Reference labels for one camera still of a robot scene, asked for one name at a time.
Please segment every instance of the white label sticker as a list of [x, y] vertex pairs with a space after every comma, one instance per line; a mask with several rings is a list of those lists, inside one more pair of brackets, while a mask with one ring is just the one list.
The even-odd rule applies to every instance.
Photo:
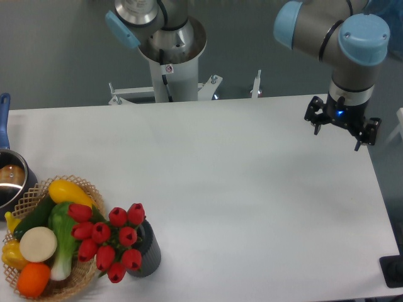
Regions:
[[172, 64], [168, 65], [161, 65], [161, 74], [173, 74], [174, 73], [174, 66]]
[[137, 14], [147, 14], [152, 10], [154, 0], [125, 0], [125, 9]]

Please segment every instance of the cucumber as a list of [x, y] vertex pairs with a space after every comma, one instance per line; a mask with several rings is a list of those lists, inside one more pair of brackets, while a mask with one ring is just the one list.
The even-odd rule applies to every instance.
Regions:
[[25, 216], [24, 219], [14, 229], [13, 237], [17, 240], [21, 240], [26, 231], [36, 227], [45, 227], [48, 224], [48, 217], [50, 212], [55, 206], [55, 202], [46, 195], [41, 199], [36, 208], [31, 213]]

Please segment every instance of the blue pot handle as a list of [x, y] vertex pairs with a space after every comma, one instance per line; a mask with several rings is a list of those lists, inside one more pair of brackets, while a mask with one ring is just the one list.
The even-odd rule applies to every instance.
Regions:
[[7, 135], [8, 111], [10, 110], [11, 97], [8, 93], [0, 96], [0, 149], [10, 149]]

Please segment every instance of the dark gray vase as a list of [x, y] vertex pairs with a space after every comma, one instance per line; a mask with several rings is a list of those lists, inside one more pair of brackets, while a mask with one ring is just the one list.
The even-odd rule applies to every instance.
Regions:
[[161, 263], [161, 250], [154, 235], [150, 223], [144, 220], [137, 229], [137, 235], [142, 238], [141, 243], [132, 245], [134, 249], [139, 250], [142, 256], [141, 271], [128, 269], [127, 272], [135, 277], [146, 277], [156, 271]]

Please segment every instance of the black cable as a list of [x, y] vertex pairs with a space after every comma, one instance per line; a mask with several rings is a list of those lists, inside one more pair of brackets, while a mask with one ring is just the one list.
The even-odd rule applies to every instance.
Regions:
[[394, 297], [392, 300], [390, 300], [389, 302], [398, 302], [398, 300], [400, 300], [401, 298], [403, 298], [403, 294], [400, 294], [396, 297]]

